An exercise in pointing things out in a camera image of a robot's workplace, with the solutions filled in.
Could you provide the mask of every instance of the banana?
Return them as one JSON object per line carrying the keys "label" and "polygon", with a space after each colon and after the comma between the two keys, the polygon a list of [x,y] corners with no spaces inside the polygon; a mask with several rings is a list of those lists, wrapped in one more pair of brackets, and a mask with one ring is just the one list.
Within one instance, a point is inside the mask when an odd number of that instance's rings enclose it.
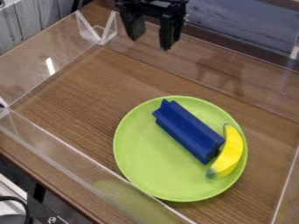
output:
{"label": "banana", "polygon": [[245,149],[244,137],[238,130],[230,124],[225,124],[224,129],[226,143],[220,157],[208,171],[208,179],[225,177],[234,172]]}

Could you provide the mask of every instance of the blue block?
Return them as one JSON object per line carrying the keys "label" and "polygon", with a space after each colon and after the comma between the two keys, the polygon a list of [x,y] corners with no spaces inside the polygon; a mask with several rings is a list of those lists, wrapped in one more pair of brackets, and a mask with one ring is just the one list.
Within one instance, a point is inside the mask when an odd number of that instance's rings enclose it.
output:
{"label": "blue block", "polygon": [[177,102],[163,100],[154,112],[157,124],[189,152],[208,164],[217,155],[225,138]]}

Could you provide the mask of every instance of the green plate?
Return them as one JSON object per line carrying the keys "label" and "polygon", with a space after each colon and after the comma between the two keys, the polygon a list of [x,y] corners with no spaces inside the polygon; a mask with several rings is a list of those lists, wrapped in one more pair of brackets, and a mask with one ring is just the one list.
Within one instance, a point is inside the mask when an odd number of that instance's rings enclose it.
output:
{"label": "green plate", "polygon": [[[177,100],[222,136],[225,123],[241,132],[245,153],[228,177],[206,179],[214,161],[205,165],[155,123],[153,112],[163,99]],[[210,102],[187,96],[157,98],[134,108],[117,128],[114,150],[119,169],[133,184],[157,198],[171,201],[206,200],[225,192],[240,179],[249,158],[246,137],[234,118]]]}

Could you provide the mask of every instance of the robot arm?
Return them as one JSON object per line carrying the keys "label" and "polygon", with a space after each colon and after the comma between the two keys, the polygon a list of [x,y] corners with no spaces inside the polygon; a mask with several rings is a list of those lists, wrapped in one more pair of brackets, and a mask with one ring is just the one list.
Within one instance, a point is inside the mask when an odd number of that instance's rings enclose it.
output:
{"label": "robot arm", "polygon": [[146,33],[145,16],[161,19],[161,47],[169,50],[181,39],[190,0],[117,0],[127,36],[138,40]]}

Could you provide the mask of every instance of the black cable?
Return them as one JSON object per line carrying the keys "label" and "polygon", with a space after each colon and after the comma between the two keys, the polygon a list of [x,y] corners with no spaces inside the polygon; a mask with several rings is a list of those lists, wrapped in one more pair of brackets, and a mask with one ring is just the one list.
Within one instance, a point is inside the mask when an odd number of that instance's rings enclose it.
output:
{"label": "black cable", "polygon": [[25,203],[23,200],[18,199],[17,197],[13,197],[13,196],[0,196],[0,201],[17,201],[19,202],[22,205],[23,205],[23,208],[25,208],[25,212],[26,212],[26,217],[25,217],[25,224],[30,224],[31,222],[31,216],[30,216],[30,209],[29,209],[29,206],[27,204]]}
{"label": "black cable", "polygon": [[0,9],[6,7],[6,0],[0,0]]}

